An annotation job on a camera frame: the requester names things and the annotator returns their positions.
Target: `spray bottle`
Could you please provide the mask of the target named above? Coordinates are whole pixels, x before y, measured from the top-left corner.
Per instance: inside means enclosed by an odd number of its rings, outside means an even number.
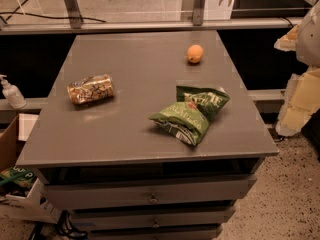
[[[4,79],[4,77],[7,76],[0,75],[1,84],[3,87],[2,93],[4,97],[7,99],[9,104],[15,109],[24,107],[27,104],[27,102],[24,99],[22,93],[20,92],[17,86],[10,84],[7,80]]]

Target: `concrete floor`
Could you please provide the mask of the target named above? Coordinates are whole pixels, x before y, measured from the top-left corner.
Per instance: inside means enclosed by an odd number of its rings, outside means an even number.
[[[209,10],[206,17],[210,17],[209,12],[214,14],[217,10],[217,0],[213,1],[207,4]],[[78,2],[84,17],[97,17],[109,22],[132,22],[180,20],[182,0]],[[0,0],[0,11],[14,10],[17,6],[16,0]],[[226,4],[223,6],[220,8],[221,17],[228,17],[228,8]],[[63,0],[30,0],[24,10],[43,15],[67,16]],[[68,21],[17,15],[8,22],[53,24]],[[278,143],[278,147],[279,155],[265,160],[257,171],[257,183],[244,199],[236,202],[236,213],[223,225],[218,240],[320,239],[319,154],[301,134],[285,139]],[[0,240],[28,239],[33,226],[33,222],[0,219]],[[43,234],[48,240],[66,239],[55,234],[53,225],[46,225]]]

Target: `green chip bag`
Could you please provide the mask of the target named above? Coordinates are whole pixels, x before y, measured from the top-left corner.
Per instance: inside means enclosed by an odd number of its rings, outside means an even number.
[[[179,140],[196,146],[206,133],[209,122],[194,102],[176,102],[149,117]]]
[[[177,101],[193,101],[210,122],[229,100],[229,95],[221,87],[214,89],[177,86]]]

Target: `can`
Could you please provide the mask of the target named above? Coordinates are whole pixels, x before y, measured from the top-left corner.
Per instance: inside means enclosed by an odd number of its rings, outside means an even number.
[[[84,104],[114,96],[112,78],[107,74],[72,82],[67,89],[73,104]]]

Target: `white bottle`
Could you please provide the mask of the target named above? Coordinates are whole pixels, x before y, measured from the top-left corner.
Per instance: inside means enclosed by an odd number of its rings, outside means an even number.
[[[0,75],[1,84],[3,87],[2,93],[4,97],[7,99],[9,104],[15,109],[24,107],[27,104],[27,102],[24,99],[22,93],[20,92],[17,86],[10,84],[7,80],[3,79],[4,77],[7,76]]]

